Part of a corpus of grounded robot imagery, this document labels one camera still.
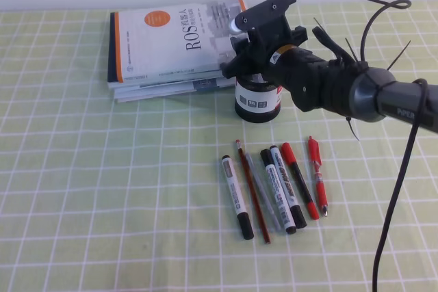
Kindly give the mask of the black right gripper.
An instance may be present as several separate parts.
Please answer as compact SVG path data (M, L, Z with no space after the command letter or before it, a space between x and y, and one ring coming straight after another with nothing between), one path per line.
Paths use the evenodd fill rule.
M274 52L286 45L297 47L305 41L307 30L301 26L291 29L284 15L253 27L248 31L246 39L233 39L236 56L230 62L220 65L222 76L230 79L263 73Z

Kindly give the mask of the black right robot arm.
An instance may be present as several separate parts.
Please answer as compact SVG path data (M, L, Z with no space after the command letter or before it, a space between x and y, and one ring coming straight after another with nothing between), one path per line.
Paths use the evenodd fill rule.
M226 78L260 74L285 88L303 112L325 109L364 122L389 116L437 131L436 85L397 81L389 70L355 60L320 27L313 32L335 59L325 60L302 48L307 30L291 29L284 17L258 27L245 27L234 18L230 30L248 37L232 41L236 56L221 66Z

